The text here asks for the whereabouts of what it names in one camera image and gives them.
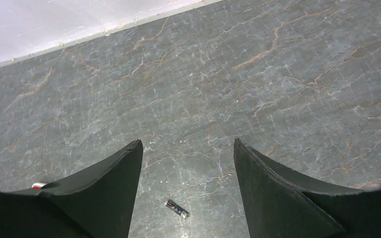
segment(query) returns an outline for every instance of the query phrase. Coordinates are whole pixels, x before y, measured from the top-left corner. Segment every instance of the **black battery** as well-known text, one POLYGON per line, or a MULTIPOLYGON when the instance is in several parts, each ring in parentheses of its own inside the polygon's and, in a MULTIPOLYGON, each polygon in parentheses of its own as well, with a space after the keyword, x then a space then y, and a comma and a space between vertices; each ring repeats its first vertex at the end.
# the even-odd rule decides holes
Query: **black battery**
POLYGON ((176 214, 181 216, 183 219, 186 219, 189 216, 189 212, 187 212, 185 209, 183 209, 181 206, 177 205, 176 202, 169 199, 165 203, 166 207, 170 208, 172 211, 174 211, 176 214))

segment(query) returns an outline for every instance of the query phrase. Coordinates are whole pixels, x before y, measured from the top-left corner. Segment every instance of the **battery label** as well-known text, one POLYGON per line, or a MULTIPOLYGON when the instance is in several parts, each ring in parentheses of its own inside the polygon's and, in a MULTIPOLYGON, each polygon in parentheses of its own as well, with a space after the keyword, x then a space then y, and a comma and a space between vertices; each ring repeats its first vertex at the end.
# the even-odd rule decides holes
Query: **battery label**
POLYGON ((189 216, 189 212, 187 212, 185 209, 179 206, 176 202, 170 199, 165 203, 165 205, 166 207, 170 208, 170 210, 174 211, 176 214, 181 216, 183 219, 186 219, 189 216))

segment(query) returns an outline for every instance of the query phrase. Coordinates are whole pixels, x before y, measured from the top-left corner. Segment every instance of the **black object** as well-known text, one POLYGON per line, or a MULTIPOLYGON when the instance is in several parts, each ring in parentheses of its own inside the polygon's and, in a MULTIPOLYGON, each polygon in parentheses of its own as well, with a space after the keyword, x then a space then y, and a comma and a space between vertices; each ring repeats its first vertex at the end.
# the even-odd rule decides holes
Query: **black object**
POLYGON ((189 212, 187 212, 185 209, 183 209, 181 206, 179 206, 176 202, 173 200, 168 200, 165 203, 166 207, 170 208, 170 210, 174 211, 176 214, 181 216, 183 219, 186 219, 189 216, 189 212))
POLYGON ((381 189, 314 179, 239 139, 234 163, 252 238, 381 238, 381 189))
POLYGON ((40 190, 0 192, 0 238, 127 238, 142 143, 40 190))

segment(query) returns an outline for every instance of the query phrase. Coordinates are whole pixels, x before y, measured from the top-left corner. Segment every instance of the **white wall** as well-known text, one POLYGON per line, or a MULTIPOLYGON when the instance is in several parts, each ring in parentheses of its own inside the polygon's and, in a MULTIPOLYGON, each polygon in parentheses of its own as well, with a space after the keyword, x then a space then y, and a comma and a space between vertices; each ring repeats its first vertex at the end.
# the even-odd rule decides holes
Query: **white wall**
POLYGON ((216 1, 0 0, 0 66, 216 1))

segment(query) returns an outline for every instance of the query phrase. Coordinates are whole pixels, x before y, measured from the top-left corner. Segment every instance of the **gray marble surface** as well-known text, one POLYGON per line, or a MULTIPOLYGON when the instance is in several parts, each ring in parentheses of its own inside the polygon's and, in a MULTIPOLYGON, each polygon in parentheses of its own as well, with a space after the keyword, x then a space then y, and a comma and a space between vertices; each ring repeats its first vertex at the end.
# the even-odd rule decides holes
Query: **gray marble surface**
POLYGON ((248 237, 236 137, 317 179, 381 185, 381 1, 222 1, 0 68, 0 190, 140 138, 131 238, 248 237))

